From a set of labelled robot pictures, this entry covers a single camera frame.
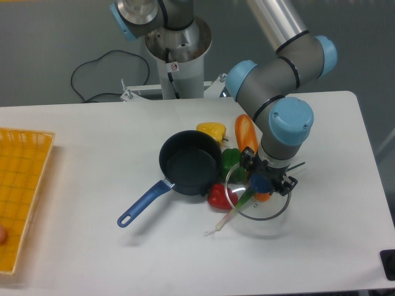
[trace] plastic vegetable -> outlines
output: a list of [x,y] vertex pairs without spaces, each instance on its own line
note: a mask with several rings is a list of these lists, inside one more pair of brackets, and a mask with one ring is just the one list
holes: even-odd
[[[237,209],[241,208],[241,206],[244,205],[254,195],[254,193],[255,193],[255,191],[253,191],[250,187],[247,188],[246,191],[240,197],[240,199],[239,199],[238,203],[235,205],[235,207]],[[214,234],[217,231],[221,231],[221,229],[224,227],[224,225],[227,224],[236,213],[237,213],[237,211],[234,208],[232,208],[231,211],[229,213],[227,213],[221,219],[221,221],[219,221],[217,223],[217,225],[215,225],[215,229],[213,231],[208,231],[204,235],[210,236],[211,234]]]
[[[238,200],[237,194],[232,192],[229,188],[227,188],[227,190],[230,200],[233,205],[236,205]],[[223,210],[230,210],[232,208],[225,195],[225,186],[223,184],[214,184],[211,187],[207,201],[214,208],[221,208]]]
[[269,192],[267,192],[267,193],[259,193],[259,192],[256,192],[256,193],[254,194],[254,197],[255,197],[255,199],[258,200],[259,202],[265,202],[265,201],[267,201],[267,200],[270,199],[270,193],[269,193]]
[[[221,177],[225,179],[230,169],[240,161],[240,150],[228,148],[222,152]],[[242,183],[247,178],[246,170],[242,167],[237,168],[230,176],[229,183]]]
[[258,140],[252,120],[246,114],[240,115],[235,122],[237,145],[240,151],[247,146],[255,153],[258,151]]
[[219,122],[204,122],[196,126],[197,131],[202,131],[203,133],[212,136],[220,145],[225,139],[227,133],[227,128],[225,125]]

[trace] metal pole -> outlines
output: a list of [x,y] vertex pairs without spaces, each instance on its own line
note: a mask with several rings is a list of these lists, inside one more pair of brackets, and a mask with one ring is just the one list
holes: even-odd
[[288,0],[247,0],[247,3],[276,51],[307,28]]

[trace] gray floor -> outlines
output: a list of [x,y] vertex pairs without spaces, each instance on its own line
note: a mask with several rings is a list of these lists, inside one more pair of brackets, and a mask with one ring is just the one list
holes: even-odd
[[[144,50],[144,44],[141,40],[134,43],[123,40],[108,10],[110,3],[109,0],[1,3],[0,106],[80,103],[81,99],[70,87],[74,68],[112,49],[145,56],[151,65],[148,84],[158,83],[155,63]],[[335,70],[299,91],[350,90],[357,94],[376,151],[395,127],[392,91],[395,1],[293,3],[309,30],[314,35],[330,37],[339,51]],[[195,11],[210,25],[214,36],[205,59],[206,80],[228,72],[244,59],[263,65],[274,58],[244,1],[198,0]],[[127,85],[141,84],[145,74],[141,61],[116,54],[78,72],[75,86],[87,98],[103,92],[118,93],[121,78]],[[104,100],[116,101],[116,97]],[[392,148],[386,150],[378,166],[395,216],[395,150]]]

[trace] blue pan handle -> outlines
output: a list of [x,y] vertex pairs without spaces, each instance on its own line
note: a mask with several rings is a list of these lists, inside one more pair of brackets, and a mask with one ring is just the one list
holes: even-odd
[[174,186],[169,180],[160,180],[158,183],[153,185],[153,187],[148,190],[145,195],[139,198],[121,217],[118,219],[119,227],[128,226],[142,211],[148,207],[151,202],[156,200],[157,197],[170,191]]

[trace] egg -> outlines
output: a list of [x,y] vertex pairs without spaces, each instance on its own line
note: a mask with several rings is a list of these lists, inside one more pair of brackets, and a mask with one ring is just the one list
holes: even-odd
[[7,239],[7,230],[0,224],[0,244],[5,243]]

